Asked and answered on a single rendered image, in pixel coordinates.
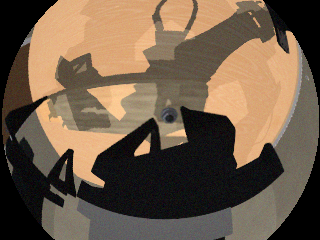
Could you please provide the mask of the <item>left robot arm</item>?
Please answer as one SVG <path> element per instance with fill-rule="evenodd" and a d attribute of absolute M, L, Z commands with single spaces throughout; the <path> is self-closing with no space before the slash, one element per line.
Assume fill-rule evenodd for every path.
<path fill-rule="evenodd" d="M 23 149 L 23 151 L 28 156 L 28 158 L 30 158 L 31 161 L 33 162 L 34 153 L 32 151 L 32 148 L 30 147 L 29 143 L 27 142 L 27 140 L 25 140 L 25 138 L 23 137 L 21 139 L 21 141 L 19 142 L 19 144 L 20 144 L 21 148 Z"/>

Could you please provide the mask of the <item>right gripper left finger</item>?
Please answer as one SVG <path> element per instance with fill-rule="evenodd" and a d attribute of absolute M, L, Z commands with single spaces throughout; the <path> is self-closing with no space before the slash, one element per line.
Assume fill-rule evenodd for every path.
<path fill-rule="evenodd" d="M 134 153 L 151 133 L 150 151 L 161 150 L 159 127 L 154 118 L 150 118 L 137 129 L 120 139 L 118 142 L 101 152 L 95 162 L 118 160 L 135 156 Z"/>

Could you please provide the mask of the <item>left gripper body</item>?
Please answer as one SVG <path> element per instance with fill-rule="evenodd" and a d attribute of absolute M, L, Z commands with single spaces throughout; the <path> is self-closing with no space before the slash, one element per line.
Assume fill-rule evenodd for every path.
<path fill-rule="evenodd" d="M 10 137 L 6 141 L 6 156 L 13 166 L 12 179 L 25 205 L 37 222 L 42 224 L 44 197 L 62 208 L 65 201 L 50 191 L 50 184 L 64 195 L 67 196 L 67 193 L 48 179 L 30 161 L 15 137 L 8 115 L 5 118 L 5 123 L 12 138 L 12 141 Z"/>

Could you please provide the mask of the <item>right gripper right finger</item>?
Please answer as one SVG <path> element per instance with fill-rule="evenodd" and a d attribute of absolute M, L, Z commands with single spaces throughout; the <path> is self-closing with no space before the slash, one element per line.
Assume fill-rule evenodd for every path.
<path fill-rule="evenodd" d="M 180 110 L 188 142 L 216 135 L 220 137 L 228 156 L 233 155 L 236 129 L 227 116 L 190 110 L 184 106 Z"/>

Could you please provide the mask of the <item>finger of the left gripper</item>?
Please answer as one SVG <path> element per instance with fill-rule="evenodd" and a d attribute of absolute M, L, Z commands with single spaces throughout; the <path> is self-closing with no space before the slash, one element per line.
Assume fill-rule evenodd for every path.
<path fill-rule="evenodd" d="M 8 113 L 8 119 L 14 134 L 18 132 L 23 123 L 27 120 L 27 118 L 48 98 L 48 96 L 44 96 L 38 99 L 36 102 L 17 108 Z"/>
<path fill-rule="evenodd" d="M 50 179 L 59 188 L 61 188 L 65 192 L 67 191 L 68 194 L 76 198 L 77 194 L 76 194 L 74 177 L 73 177 L 73 155 L 74 155 L 74 150 L 68 149 L 60 157 L 57 163 L 54 165 L 54 167 L 48 174 L 47 178 Z M 62 181 L 61 179 L 59 179 L 59 176 L 66 160 L 67 160 L 67 165 L 66 165 L 65 181 Z"/>

